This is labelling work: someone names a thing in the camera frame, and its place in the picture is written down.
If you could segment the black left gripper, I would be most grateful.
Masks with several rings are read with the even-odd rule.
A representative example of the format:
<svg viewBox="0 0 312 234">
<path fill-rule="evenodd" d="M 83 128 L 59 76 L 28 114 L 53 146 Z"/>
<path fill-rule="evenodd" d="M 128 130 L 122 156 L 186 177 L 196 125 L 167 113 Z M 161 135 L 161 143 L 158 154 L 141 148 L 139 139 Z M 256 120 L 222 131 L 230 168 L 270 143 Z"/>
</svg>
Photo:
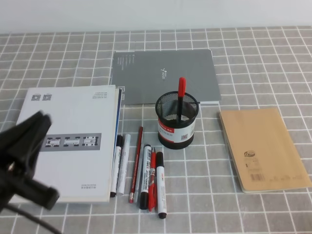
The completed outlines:
<svg viewBox="0 0 312 234">
<path fill-rule="evenodd" d="M 0 133 L 0 209 L 18 195 L 51 210 L 59 192 L 33 179 L 43 140 L 51 127 L 49 115 L 36 112 Z"/>
</svg>

